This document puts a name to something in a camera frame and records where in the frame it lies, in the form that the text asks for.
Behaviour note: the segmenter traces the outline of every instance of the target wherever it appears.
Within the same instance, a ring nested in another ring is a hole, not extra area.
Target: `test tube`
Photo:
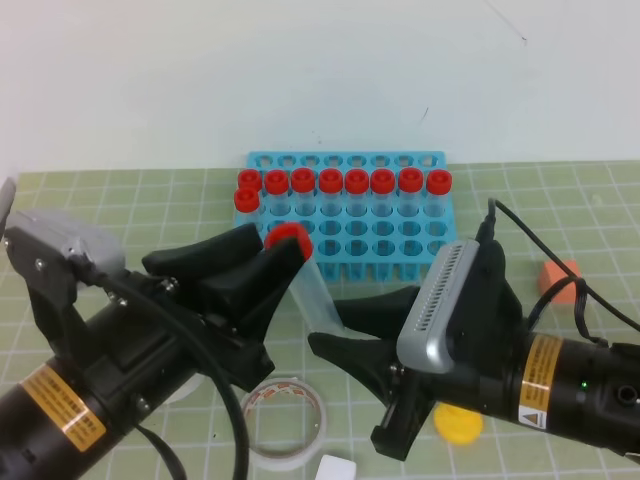
[[[260,221],[260,194],[253,188],[243,187],[233,196],[236,206],[236,219],[239,223],[253,223],[258,231],[262,230]]]
[[[289,178],[284,170],[271,170],[264,177],[267,194],[270,195],[271,213],[278,217],[291,211],[289,206]]]
[[[308,217],[316,211],[313,203],[313,190],[316,187],[316,177],[310,168],[296,168],[291,174],[291,188],[296,203],[296,213]]]
[[[420,192],[424,184],[424,175],[420,170],[407,167],[400,170],[398,175],[398,188],[400,189],[400,202],[398,213],[403,217],[414,217],[420,210]]]
[[[453,178],[446,170],[433,170],[427,175],[427,203],[424,213],[429,217],[441,217],[447,209],[447,202]]]
[[[388,217],[393,211],[391,195],[396,187],[396,177],[386,168],[379,168],[371,174],[373,203],[371,211],[376,217]]]
[[[322,207],[320,211],[327,217],[335,217],[342,211],[342,173],[336,168],[327,168],[320,172],[320,193]]]
[[[238,174],[238,188],[253,188],[256,192],[262,192],[262,176],[253,168],[247,168]]]
[[[361,217],[367,213],[367,190],[369,174],[360,168],[349,170],[344,177],[347,190],[347,213],[352,217]]]
[[[307,230],[299,223],[283,223],[271,230],[264,245],[269,249],[285,238],[297,238],[305,257],[302,268],[289,284],[289,291],[298,305],[302,318],[311,332],[344,335],[344,326],[322,278],[318,264],[313,259],[313,243]]]

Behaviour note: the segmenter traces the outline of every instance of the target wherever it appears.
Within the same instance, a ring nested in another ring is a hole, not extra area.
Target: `yellow bottle cap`
[[[482,415],[441,403],[434,413],[436,430],[454,445],[469,445],[482,433]]]

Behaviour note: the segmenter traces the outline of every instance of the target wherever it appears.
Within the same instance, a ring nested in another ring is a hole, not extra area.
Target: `yellow warning sticker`
[[[42,365],[22,381],[22,388],[81,451],[106,432],[105,426],[49,365]]]
[[[523,425],[547,429],[553,377],[562,348],[562,339],[536,335],[522,376],[518,420]]]

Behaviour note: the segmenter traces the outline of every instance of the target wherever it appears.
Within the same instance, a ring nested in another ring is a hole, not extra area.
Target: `white wall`
[[[0,0],[0,161],[640,158],[639,15],[637,0]]]

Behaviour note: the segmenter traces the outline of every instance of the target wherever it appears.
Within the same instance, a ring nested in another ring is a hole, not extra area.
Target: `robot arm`
[[[9,217],[5,244],[54,356],[0,399],[0,479],[79,478],[197,371],[225,400],[234,478],[246,478],[248,437],[230,384],[251,391],[274,369],[263,341],[304,263],[295,240],[264,251],[243,226],[153,252],[141,274],[124,268],[109,234],[33,210]],[[111,304],[85,321],[73,304],[92,285]],[[185,478],[168,446],[149,438]]]
[[[378,340],[309,336],[316,355],[387,407],[371,434],[376,451],[405,460],[442,401],[638,462],[640,346],[609,346],[589,335],[582,318],[588,287],[575,276],[552,287],[524,318],[492,224],[483,222],[477,239],[443,248],[421,288],[336,302],[345,326]],[[595,343],[532,332],[546,303],[571,281],[578,283],[576,323]]]

